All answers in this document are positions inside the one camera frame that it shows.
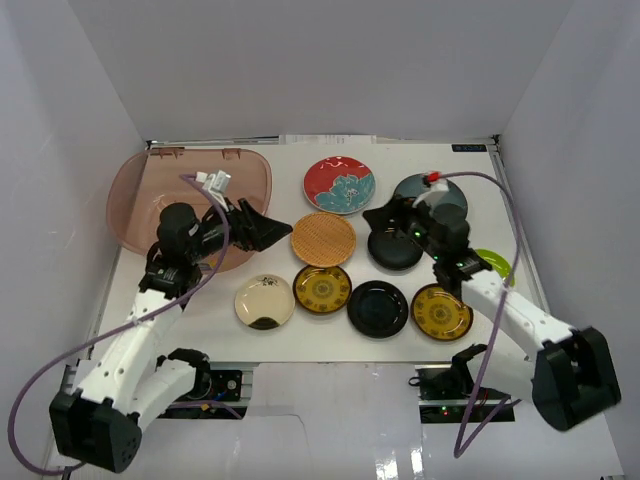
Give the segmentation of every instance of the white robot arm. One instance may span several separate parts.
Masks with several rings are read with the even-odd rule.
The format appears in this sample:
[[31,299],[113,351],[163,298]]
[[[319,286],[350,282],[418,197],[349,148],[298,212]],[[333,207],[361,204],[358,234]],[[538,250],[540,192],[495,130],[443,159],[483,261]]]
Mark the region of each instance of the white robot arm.
[[[434,260],[442,288],[490,319],[496,317],[505,288],[499,274],[469,247],[469,224],[450,209],[432,210],[447,191],[446,182],[429,182],[418,198],[394,196],[381,208],[363,213],[374,231],[393,230],[423,248]],[[500,328],[523,350],[521,358],[493,351],[482,386],[533,403],[553,428],[565,431],[620,402],[613,362],[604,336],[594,328],[578,330],[509,292]],[[469,394],[479,377],[487,345],[455,355],[440,374],[442,385]]]
[[[215,178],[225,183],[229,179],[224,172]],[[260,215],[245,199],[236,207],[218,196],[224,203],[229,241],[242,250],[263,251],[292,231],[290,225]],[[184,203],[174,203],[161,212],[158,242],[147,254],[140,290],[126,321],[159,313],[114,337],[78,388],[55,396],[49,415],[62,455],[122,472],[131,464],[149,423],[177,398],[197,394],[207,385],[204,380],[208,380],[210,367],[205,354],[178,349],[156,363],[156,352],[186,307],[188,300],[182,299],[202,278],[198,262],[220,250],[224,230],[213,208],[202,221]],[[155,371],[142,380],[150,365]]]

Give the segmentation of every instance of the yellow patterned plate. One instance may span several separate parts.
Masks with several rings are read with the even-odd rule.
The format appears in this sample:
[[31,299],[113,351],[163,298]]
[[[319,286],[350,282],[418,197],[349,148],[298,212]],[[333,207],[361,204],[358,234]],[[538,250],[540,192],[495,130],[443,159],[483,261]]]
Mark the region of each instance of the yellow patterned plate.
[[304,267],[293,281],[293,294],[311,313],[325,314],[340,310],[351,295],[351,279],[340,267]]
[[422,287],[411,302],[411,318],[434,340],[463,337],[473,324],[473,310],[433,283]]

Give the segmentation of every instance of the white enclosure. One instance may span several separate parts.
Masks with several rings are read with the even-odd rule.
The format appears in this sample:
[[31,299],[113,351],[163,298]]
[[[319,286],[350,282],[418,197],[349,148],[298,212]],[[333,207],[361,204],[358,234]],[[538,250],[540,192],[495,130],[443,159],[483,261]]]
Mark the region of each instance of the white enclosure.
[[[609,340],[623,402],[607,422],[640,476],[639,33],[640,6],[623,0],[0,0],[0,415],[96,324],[116,254],[106,195],[143,140],[500,134],[552,312]],[[61,370],[18,416],[35,463]],[[493,435],[504,449],[516,432]],[[512,478],[544,461],[516,457]],[[0,463],[3,478],[35,478],[5,438]],[[407,478],[453,472],[438,465]]]

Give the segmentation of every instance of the pink tray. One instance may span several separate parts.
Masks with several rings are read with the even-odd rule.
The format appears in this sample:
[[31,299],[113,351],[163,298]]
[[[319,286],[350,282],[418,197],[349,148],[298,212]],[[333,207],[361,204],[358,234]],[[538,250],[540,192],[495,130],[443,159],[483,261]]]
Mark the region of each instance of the pink tray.
[[[224,170],[231,175],[226,195],[236,203],[246,198],[256,211],[267,213],[271,199],[271,168],[260,154],[243,149],[189,150],[162,148],[141,152],[122,166],[111,185],[107,201],[107,224],[128,250],[146,255],[156,241],[160,212],[175,202],[191,204],[199,218],[209,203],[196,190],[180,180],[180,174]],[[231,247],[221,272],[249,260],[252,252]],[[208,257],[203,270],[215,265],[217,256]]]

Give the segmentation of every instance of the red plate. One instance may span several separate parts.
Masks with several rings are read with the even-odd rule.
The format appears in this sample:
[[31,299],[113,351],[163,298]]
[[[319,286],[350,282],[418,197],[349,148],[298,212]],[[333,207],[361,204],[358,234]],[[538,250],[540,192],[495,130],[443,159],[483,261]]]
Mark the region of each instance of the red plate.
[[364,163],[350,157],[320,160],[304,176],[304,193],[320,210],[348,215],[373,198],[376,181]]

